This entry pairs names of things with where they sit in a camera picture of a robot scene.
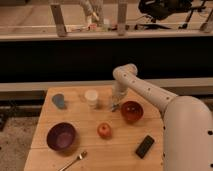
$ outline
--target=red apple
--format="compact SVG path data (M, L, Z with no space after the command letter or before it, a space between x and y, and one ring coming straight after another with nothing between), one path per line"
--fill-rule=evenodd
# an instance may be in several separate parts
M97 128L98 135L101 138L108 139L112 136L112 130L108 123L101 123Z

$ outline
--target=table surface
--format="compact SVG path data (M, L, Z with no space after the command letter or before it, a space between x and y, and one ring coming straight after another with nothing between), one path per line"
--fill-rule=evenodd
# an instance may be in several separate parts
M162 171L163 123L157 108L141 96L128 90L121 101L137 101L144 109L142 119L134 124L127 124L120 110L109 110L112 86L75 86L55 87L47 92L39 122L33 137L31 148L25 164L25 171L56 171L72 161L83 150L88 155L67 170L73 171ZM99 93L99 107L92 109L86 103L84 93L95 89ZM64 94L66 109L58 109L52 103L52 97ZM48 131L55 124L69 122L77 130L77 138L73 146L66 152L51 150L46 143ZM97 126L107 122L111 125L111 139L101 139L97 134ZM143 159L135 150L146 135L155 139Z

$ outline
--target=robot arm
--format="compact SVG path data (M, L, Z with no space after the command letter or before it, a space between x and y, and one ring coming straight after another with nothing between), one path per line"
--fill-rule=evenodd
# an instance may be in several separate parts
M127 87L129 87L146 98L161 113L164 113L166 106L177 95L137 78L136 74L137 68L134 64L115 68L113 71L113 76L116 79L113 91L114 96L118 97L120 94L125 94Z
M136 77L133 64L114 69L114 104L131 88L160 111L164 171L213 171L213 115L199 99L178 96Z

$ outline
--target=red bowl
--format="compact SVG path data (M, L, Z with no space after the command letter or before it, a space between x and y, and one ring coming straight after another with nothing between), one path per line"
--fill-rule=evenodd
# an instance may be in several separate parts
M55 151L70 148L76 137L76 130L70 123L62 122L53 126L47 134L47 145Z
M121 114L126 122L134 123L143 116L143 108L135 101L127 101L121 106Z

